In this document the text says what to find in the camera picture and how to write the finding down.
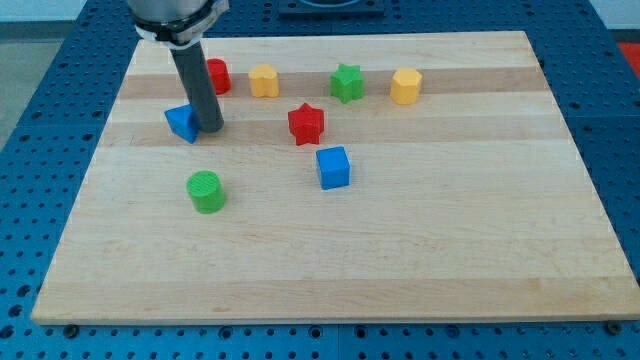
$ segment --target red star-shaped block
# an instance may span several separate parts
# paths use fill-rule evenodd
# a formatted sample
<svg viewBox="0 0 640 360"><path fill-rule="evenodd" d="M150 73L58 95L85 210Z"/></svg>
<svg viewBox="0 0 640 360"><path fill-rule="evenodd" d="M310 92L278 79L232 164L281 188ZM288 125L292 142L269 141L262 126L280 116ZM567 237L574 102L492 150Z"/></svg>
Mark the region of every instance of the red star-shaped block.
<svg viewBox="0 0 640 360"><path fill-rule="evenodd" d="M324 131L324 111L304 103L298 110L289 111L289 132L296 137L296 145L320 144Z"/></svg>

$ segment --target green cylinder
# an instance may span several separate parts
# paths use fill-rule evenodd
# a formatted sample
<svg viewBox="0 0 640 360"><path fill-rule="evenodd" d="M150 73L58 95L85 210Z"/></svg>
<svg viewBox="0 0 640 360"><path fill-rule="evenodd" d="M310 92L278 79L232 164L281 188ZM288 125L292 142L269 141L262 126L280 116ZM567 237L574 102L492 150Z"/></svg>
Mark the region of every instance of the green cylinder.
<svg viewBox="0 0 640 360"><path fill-rule="evenodd" d="M187 181L187 192L196 211L201 214L211 214L222 209L226 199L220 178L208 170L191 175Z"/></svg>

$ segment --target black cylindrical end effector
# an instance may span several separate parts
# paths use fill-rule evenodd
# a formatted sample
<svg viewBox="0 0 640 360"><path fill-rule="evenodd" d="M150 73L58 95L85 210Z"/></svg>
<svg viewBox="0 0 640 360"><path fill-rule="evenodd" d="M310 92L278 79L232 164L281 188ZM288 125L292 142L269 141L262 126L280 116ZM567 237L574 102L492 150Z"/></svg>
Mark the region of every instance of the black cylindrical end effector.
<svg viewBox="0 0 640 360"><path fill-rule="evenodd" d="M171 50L171 55L198 118L200 131L212 133L220 130L224 120L200 42L183 50Z"/></svg>

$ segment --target wooden board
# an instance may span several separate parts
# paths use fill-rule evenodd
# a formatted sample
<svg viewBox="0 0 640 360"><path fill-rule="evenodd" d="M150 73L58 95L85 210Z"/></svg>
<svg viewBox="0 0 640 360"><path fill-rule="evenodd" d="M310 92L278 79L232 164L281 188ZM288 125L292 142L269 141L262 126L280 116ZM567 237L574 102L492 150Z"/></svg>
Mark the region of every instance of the wooden board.
<svg viewBox="0 0 640 360"><path fill-rule="evenodd" d="M141 42L33 318L42 324L627 319L640 290L522 32L207 39L233 73L222 131L190 146L169 52ZM254 99L269 62L281 97ZM339 62L366 96L328 96ZM388 96L424 74L415 105ZM326 111L297 147L287 112ZM349 187L321 191L314 153L344 145ZM222 178L196 213L195 171Z"/></svg>

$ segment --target green star-shaped block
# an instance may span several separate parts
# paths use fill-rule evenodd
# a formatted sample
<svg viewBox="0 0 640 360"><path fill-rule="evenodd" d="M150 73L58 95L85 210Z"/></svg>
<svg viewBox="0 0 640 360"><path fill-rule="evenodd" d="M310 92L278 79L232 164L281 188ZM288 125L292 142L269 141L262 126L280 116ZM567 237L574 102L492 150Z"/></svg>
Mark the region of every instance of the green star-shaped block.
<svg viewBox="0 0 640 360"><path fill-rule="evenodd" d="M338 70L331 74L331 96L335 96L343 104L351 100L362 99L364 95L364 78L360 66L340 64Z"/></svg>

